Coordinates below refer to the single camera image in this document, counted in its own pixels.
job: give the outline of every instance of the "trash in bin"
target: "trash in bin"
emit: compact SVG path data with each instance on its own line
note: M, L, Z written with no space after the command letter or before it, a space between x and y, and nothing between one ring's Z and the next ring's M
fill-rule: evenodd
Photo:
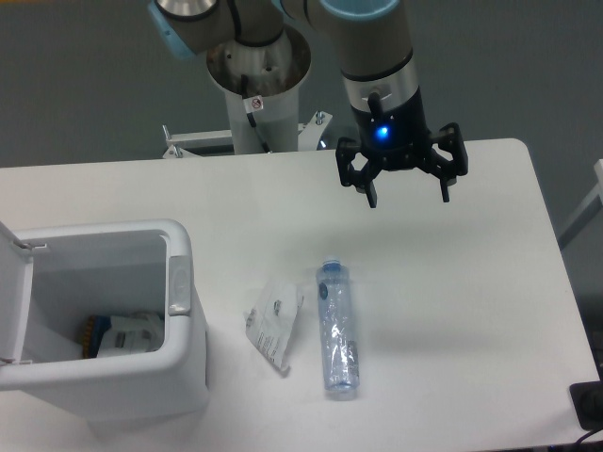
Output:
M84 358L133 355L159 350L163 344L164 321L156 313L91 315L84 329Z

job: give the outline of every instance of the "warning sticker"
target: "warning sticker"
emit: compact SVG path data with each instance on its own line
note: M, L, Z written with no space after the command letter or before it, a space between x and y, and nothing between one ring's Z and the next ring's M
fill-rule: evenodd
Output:
M245 112L248 114L264 109L264 99L262 99L262 96L243 99L243 104L245 105Z

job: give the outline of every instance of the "gray floor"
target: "gray floor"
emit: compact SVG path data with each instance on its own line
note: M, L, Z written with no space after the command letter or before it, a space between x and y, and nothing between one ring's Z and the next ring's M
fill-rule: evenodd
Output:
M457 121L466 139L525 141L559 231L594 185L593 164L603 158L603 2L407 4L431 127ZM174 60L145 6L146 0L0 6L0 167L159 158L162 123L173 133L228 128L204 60ZM324 109L351 124L331 47L302 31L314 63L302 88L301 119ZM564 253L593 328L603 325L601 221Z

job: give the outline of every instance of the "trash bin lid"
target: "trash bin lid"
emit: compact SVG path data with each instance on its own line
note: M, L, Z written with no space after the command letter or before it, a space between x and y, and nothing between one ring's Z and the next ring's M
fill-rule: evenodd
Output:
M31 247L0 222L0 365L21 360L33 269Z

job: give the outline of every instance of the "blue led light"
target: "blue led light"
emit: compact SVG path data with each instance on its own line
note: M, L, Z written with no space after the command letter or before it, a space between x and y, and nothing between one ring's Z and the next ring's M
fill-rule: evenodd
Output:
M375 137L379 140L379 141L385 141L389 138L389 127L383 126L383 127L379 127L377 129L377 131L375 132Z

